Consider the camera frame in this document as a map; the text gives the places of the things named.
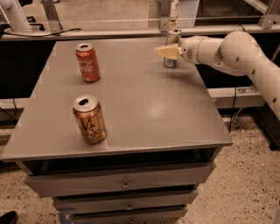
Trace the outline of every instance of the metal rail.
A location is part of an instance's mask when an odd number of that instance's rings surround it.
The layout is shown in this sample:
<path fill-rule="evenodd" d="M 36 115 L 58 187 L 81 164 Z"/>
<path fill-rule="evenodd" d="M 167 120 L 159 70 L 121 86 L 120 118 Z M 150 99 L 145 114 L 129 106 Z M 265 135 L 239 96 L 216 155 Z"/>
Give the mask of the metal rail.
<path fill-rule="evenodd" d="M 270 29 L 263 29 L 258 24 L 240 25 L 206 25 L 195 26 L 191 28 L 181 28 L 183 36 L 194 35 L 218 35 L 228 34 L 234 31 L 243 31 L 248 33 L 272 33 L 280 32 L 280 24 L 273 24 Z M 165 37 L 166 33 L 160 29 L 142 29 L 142 30 L 111 30 L 111 31 L 70 31 L 60 35 L 40 37 L 41 35 L 52 35 L 47 31 L 33 32 L 14 32 L 14 34 L 32 35 L 32 37 L 18 37 L 4 34 L 0 41 L 19 41 L 19 40 L 69 40 L 69 39 L 115 39 L 115 38 L 143 38 L 143 37 Z"/>

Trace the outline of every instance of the metal frame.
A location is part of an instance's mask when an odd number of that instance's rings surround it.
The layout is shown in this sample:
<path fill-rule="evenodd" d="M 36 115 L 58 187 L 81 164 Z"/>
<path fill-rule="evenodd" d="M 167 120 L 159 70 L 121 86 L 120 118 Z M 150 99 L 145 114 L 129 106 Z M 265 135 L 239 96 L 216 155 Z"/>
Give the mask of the metal frame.
<path fill-rule="evenodd" d="M 158 0 L 160 4 L 160 31 L 167 32 L 169 28 L 169 17 L 172 0 Z"/>
<path fill-rule="evenodd" d="M 1 5 L 0 5 L 0 24 L 7 24 L 7 25 L 9 24 L 9 20 L 6 17 Z"/>
<path fill-rule="evenodd" d="M 61 32 L 63 30 L 63 27 L 60 23 L 60 19 L 55 9 L 53 0 L 42 0 L 41 3 L 45 10 L 45 15 L 48 19 L 51 33 Z"/>
<path fill-rule="evenodd" d="M 53 0 L 42 0 L 42 4 L 47 15 L 51 31 L 32 31 L 32 32 L 14 32 L 15 34 L 31 35 L 34 37 L 19 37 L 3 35 L 0 41 L 18 41 L 20 40 L 64 40 L 64 39 L 112 39 L 112 38 L 134 38 L 134 37 L 159 37 L 165 36 L 169 27 L 170 8 L 172 0 L 158 0 L 161 3 L 161 18 L 160 28 L 147 28 L 139 30 L 107 30 L 107 31 L 70 31 L 60 35 L 53 35 L 52 33 L 61 32 L 63 27 L 60 23 L 57 11 Z M 259 0 L 244 0 L 245 2 L 256 6 Z M 260 4 L 260 10 L 264 10 L 266 5 Z M 259 24 L 243 24 L 243 25 L 205 25 L 188 28 L 180 28 L 183 36 L 193 35 L 218 35 L 228 34 L 233 31 L 243 31 L 248 33 L 268 33 L 280 32 L 280 24 L 269 23 L 274 20 L 276 5 L 280 5 L 280 0 L 272 0 L 267 6 L 266 15 L 263 16 Z"/>
<path fill-rule="evenodd" d="M 265 14 L 259 21 L 263 29 L 270 29 L 275 21 L 275 16 L 279 10 L 280 0 L 271 0 Z"/>

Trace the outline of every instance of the black cable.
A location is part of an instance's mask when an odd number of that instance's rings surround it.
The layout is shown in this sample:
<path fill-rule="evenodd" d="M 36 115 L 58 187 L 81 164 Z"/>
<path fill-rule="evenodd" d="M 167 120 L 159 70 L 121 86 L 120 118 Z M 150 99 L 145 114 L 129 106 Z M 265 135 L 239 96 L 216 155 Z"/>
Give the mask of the black cable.
<path fill-rule="evenodd" d="M 232 124 L 232 122 L 233 122 L 233 118 L 234 118 L 234 114 L 235 114 L 236 89 L 237 89 L 237 86 L 235 85 L 235 88 L 234 88 L 234 103 L 233 103 L 233 107 L 232 107 L 232 111 L 231 111 L 230 122 L 229 122 L 229 128 L 228 128 L 228 132 L 229 132 L 229 133 L 231 132 L 231 124 Z"/>
<path fill-rule="evenodd" d="M 27 37 L 27 38 L 43 38 L 43 37 L 49 37 L 49 36 L 56 36 L 56 35 L 59 35 L 61 33 L 65 33 L 65 32 L 80 31 L 80 30 L 81 30 L 81 28 L 73 28 L 73 29 L 66 30 L 66 31 L 58 31 L 58 32 L 53 32 L 53 33 L 49 33 L 49 34 L 44 34 L 44 35 L 25 35 L 25 34 L 1 31 L 0 35 L 6 34 L 6 35 L 11 35 L 11 36 L 19 36 L 19 37 Z"/>

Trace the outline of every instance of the black panel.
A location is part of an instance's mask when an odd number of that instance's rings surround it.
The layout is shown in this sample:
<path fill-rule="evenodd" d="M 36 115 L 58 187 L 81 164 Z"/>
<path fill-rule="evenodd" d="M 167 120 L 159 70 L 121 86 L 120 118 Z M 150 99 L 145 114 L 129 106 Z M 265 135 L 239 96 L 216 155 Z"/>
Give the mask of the black panel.
<path fill-rule="evenodd" d="M 30 97 L 55 41 L 0 42 L 0 99 Z"/>

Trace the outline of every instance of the gold soda can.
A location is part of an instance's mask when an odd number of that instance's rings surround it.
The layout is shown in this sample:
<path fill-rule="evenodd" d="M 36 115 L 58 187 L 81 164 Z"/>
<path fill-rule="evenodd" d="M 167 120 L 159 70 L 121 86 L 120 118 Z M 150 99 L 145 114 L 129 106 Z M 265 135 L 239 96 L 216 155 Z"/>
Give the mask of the gold soda can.
<path fill-rule="evenodd" d="M 90 94 L 79 96 L 73 103 L 73 114 L 87 143 L 98 144 L 105 138 L 102 107 L 94 96 Z"/>

